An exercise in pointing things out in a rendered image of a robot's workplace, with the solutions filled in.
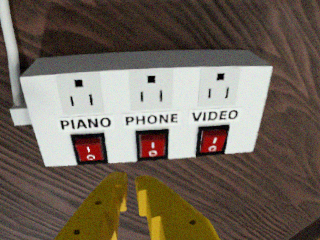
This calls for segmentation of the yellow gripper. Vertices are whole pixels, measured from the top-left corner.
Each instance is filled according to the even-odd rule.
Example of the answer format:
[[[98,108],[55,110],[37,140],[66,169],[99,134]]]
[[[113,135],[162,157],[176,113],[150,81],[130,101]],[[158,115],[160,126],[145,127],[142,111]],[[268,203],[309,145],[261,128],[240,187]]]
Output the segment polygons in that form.
[[[204,215],[157,178],[137,176],[135,185],[139,214],[147,216],[151,240],[221,240]],[[54,240],[117,240],[127,189],[126,172],[106,176]]]

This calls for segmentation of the white power strip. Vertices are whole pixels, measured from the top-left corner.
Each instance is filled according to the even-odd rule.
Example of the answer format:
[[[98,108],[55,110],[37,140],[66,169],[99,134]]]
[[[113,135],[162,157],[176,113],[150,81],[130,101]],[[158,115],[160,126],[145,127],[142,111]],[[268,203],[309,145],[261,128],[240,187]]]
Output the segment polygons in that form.
[[[45,167],[254,151],[274,66],[251,50],[41,57],[20,76],[8,0],[0,23],[9,111],[32,124]]]

